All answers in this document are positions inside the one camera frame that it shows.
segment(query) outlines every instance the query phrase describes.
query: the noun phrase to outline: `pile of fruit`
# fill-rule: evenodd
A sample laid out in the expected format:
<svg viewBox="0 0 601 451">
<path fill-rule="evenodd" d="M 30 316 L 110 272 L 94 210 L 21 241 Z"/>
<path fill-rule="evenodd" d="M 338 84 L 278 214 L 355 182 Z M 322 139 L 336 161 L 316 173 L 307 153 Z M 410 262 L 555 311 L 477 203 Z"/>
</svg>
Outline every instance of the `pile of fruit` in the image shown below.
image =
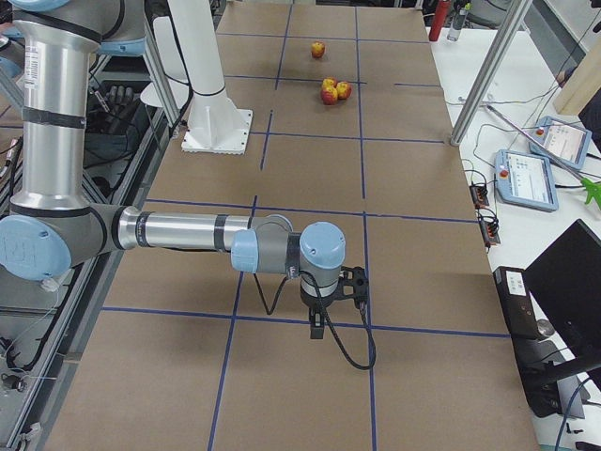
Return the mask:
<svg viewBox="0 0 601 451">
<path fill-rule="evenodd" d="M 317 40 L 311 44 L 311 56 L 321 58 L 326 53 L 326 44 Z M 352 87 L 349 82 L 339 82 L 334 77 L 327 77 L 321 82 L 321 101 L 326 105 L 334 105 L 350 97 Z"/>
</svg>

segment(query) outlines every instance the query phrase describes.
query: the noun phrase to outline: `blue tablet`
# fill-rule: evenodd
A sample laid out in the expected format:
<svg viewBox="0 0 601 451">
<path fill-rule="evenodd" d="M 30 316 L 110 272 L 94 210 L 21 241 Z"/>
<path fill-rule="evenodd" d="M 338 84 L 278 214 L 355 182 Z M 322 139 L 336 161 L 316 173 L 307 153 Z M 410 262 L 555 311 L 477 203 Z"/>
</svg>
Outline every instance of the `blue tablet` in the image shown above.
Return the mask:
<svg viewBox="0 0 601 451">
<path fill-rule="evenodd" d="M 536 123 L 532 137 L 541 143 L 549 152 L 576 170 L 582 169 L 586 153 L 591 144 L 588 130 L 579 125 L 569 124 L 551 116 L 541 117 Z M 543 155 L 541 149 L 530 143 L 530 152 Z"/>
<path fill-rule="evenodd" d="M 504 202 L 543 211 L 559 208 L 548 158 L 499 150 L 495 173 L 497 193 Z"/>
</svg>

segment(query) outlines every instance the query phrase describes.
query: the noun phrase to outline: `green object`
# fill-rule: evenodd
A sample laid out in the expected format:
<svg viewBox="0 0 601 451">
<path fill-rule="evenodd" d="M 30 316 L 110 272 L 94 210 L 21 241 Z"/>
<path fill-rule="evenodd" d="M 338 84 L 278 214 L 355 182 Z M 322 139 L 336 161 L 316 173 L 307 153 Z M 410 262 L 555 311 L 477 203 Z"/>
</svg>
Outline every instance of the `green object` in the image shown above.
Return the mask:
<svg viewBox="0 0 601 451">
<path fill-rule="evenodd" d="M 593 183 L 586 178 L 582 178 L 580 183 L 582 183 L 587 193 L 586 202 L 584 203 L 588 205 L 594 199 L 599 209 L 601 209 L 601 182 Z"/>
<path fill-rule="evenodd" d="M 550 444 L 541 444 L 541 451 L 554 451 L 555 450 L 555 446 L 552 446 Z M 557 448 L 557 451 L 574 451 L 572 448 L 564 448 L 563 446 L 560 446 L 559 448 Z"/>
</svg>

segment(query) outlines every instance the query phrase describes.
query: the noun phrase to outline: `device screen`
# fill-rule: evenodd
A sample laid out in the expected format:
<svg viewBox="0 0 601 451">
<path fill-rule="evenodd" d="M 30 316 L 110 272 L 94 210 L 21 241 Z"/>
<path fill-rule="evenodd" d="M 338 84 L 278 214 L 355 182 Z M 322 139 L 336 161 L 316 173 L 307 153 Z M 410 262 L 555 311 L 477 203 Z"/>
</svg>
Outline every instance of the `device screen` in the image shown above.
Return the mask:
<svg viewBox="0 0 601 451">
<path fill-rule="evenodd" d="M 545 163 L 540 158 L 508 153 L 512 192 L 515 197 L 549 203 Z"/>
<path fill-rule="evenodd" d="M 544 145 L 553 155 L 575 163 L 585 136 L 583 130 L 551 120 Z"/>
</svg>

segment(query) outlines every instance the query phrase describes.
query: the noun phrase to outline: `label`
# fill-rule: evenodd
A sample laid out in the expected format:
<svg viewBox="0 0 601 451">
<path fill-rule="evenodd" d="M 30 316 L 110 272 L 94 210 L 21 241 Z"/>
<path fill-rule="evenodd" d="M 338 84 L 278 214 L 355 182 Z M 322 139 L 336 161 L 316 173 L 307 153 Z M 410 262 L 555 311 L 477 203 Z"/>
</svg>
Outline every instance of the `label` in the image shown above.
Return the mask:
<svg viewBox="0 0 601 451">
<path fill-rule="evenodd" d="M 25 87 L 38 89 L 39 86 L 39 52 L 33 45 L 25 47 L 25 71 L 23 75 Z"/>
<path fill-rule="evenodd" d="M 520 272 L 508 271 L 507 274 L 507 287 L 509 288 L 509 294 L 516 296 L 526 296 L 526 288 L 524 287 L 524 279 Z"/>
</svg>

